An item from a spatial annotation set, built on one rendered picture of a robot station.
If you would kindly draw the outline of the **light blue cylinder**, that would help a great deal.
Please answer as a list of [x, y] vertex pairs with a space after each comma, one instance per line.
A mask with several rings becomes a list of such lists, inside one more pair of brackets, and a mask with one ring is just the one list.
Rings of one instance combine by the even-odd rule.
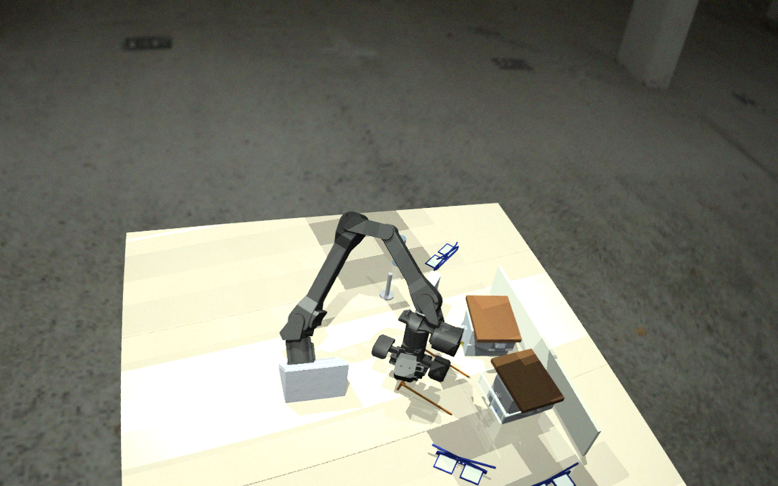
[[[407, 237], [405, 237], [405, 235], [400, 235], [400, 236], [403, 239], [404, 243], [406, 244], [407, 243]], [[395, 263], [395, 261], [392, 261], [392, 264], [393, 264], [393, 267], [397, 267], [397, 264]]]

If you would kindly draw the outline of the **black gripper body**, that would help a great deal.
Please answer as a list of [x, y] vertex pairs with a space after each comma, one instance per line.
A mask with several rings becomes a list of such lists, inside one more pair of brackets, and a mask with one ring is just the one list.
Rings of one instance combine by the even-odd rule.
[[430, 371], [428, 373], [429, 378], [435, 379], [435, 381], [438, 382], [444, 382], [446, 373], [450, 369], [450, 359], [436, 356], [433, 362], [431, 360], [431, 356], [424, 354], [427, 342], [422, 346], [413, 346], [408, 344], [407, 341], [405, 341], [403, 338], [403, 343], [401, 346], [393, 346], [395, 341], [396, 340], [391, 338], [391, 336], [381, 334], [373, 347], [371, 347], [371, 355], [383, 360], [386, 359], [387, 352], [391, 352], [391, 362], [396, 363], [397, 352], [399, 351], [399, 348], [404, 348], [405, 351], [409, 353], [414, 353], [414, 351], [419, 352], [422, 366], [424, 366], [424, 373], [427, 371], [428, 367], [430, 367]]

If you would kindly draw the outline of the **white rectangular panel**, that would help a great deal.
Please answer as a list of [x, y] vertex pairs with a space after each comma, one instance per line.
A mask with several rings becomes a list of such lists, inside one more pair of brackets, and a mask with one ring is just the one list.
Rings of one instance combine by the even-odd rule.
[[491, 296], [509, 296], [509, 302], [522, 339], [518, 344], [521, 345], [522, 350], [532, 348], [538, 360], [544, 365], [544, 369], [564, 395], [564, 401], [554, 404], [554, 407], [581, 452], [581, 456], [585, 456], [601, 433], [601, 428], [597, 425], [595, 418], [586, 406], [586, 401], [581, 399], [579, 391], [575, 389], [573, 381], [566, 373], [564, 366], [560, 364], [552, 346], [542, 334], [542, 330], [538, 328], [538, 324], [528, 311], [527, 305], [522, 301], [515, 286], [507, 276], [509, 275], [505, 273], [503, 268], [497, 267], [489, 294]]

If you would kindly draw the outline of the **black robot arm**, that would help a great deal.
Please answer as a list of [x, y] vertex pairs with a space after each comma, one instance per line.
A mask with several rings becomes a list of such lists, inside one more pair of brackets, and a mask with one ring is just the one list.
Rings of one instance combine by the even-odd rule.
[[[397, 227], [370, 221], [362, 213], [349, 211], [343, 213], [339, 219], [334, 245], [326, 261], [322, 263], [320, 273], [316, 276], [311, 289], [290, 312], [288, 322], [279, 332], [281, 338], [285, 340], [287, 365], [314, 363], [315, 346], [314, 342], [311, 343], [311, 336], [314, 336], [314, 329], [321, 326], [322, 318], [328, 313], [322, 310], [323, 303], [349, 253], [359, 245], [365, 235], [384, 241], [393, 261], [407, 281], [415, 310], [424, 314], [422, 316], [410, 309], [401, 313], [399, 322], [407, 324], [405, 341], [413, 346], [422, 346], [428, 341], [433, 350], [442, 352], [446, 356], [456, 356], [465, 329], [444, 322], [441, 310], [444, 299], [434, 284], [424, 277]], [[404, 348], [399, 348], [393, 377], [413, 382], [422, 379], [423, 372], [424, 366], [419, 352], [409, 353]]]

